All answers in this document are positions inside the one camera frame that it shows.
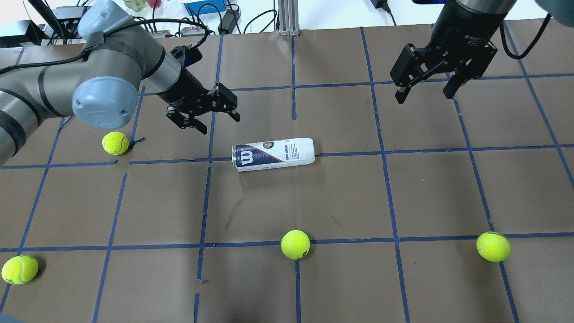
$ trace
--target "tennis ball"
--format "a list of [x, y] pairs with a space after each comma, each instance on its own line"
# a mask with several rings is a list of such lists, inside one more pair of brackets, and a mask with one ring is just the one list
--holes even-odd
[[281, 251], [289, 259], [298, 260], [309, 252], [311, 242], [303, 231], [291, 230], [281, 239]]
[[110, 155], [121, 155], [130, 147], [130, 141], [125, 134], [113, 131], [104, 136], [102, 146]]
[[30, 256], [16, 256], [2, 267], [2, 278], [8, 284], [24, 284], [38, 273], [38, 261]]
[[512, 252], [508, 239], [494, 231], [481, 234], [476, 241], [476, 249], [482, 258], [493, 263], [508, 259]]

